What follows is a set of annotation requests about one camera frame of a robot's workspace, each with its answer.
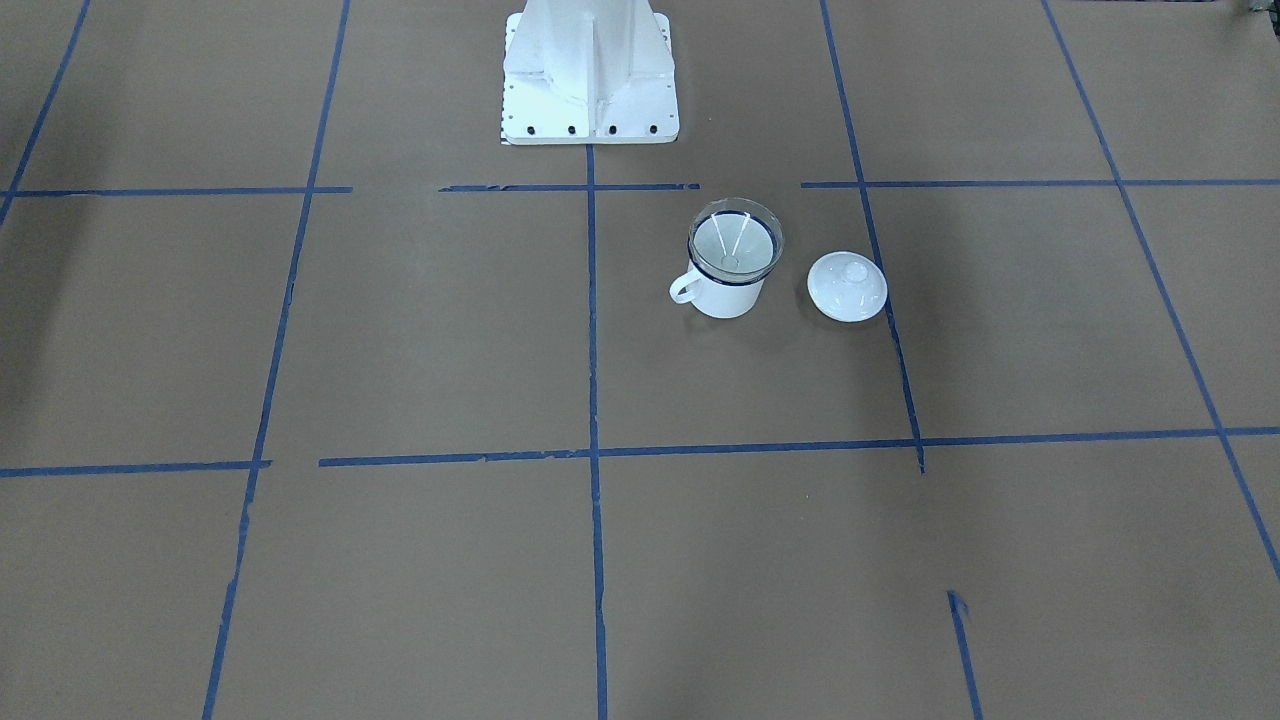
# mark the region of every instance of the white mug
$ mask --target white mug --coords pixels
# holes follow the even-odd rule
[[[744,315],[782,256],[782,224],[763,205],[741,197],[712,202],[689,228],[689,272],[671,283],[671,299],[712,318]]]

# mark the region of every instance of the gray-brown surface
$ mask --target gray-brown surface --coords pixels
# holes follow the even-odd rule
[[[682,136],[585,150],[516,0],[0,4],[0,717],[1275,717],[1239,5],[659,1]]]

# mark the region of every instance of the mug handle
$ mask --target mug handle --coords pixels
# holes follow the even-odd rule
[[[686,302],[692,302],[698,299],[698,281],[703,278],[703,274],[696,269],[689,270],[687,273],[676,278],[676,282],[671,283],[671,299],[676,301],[677,305],[684,305]]]

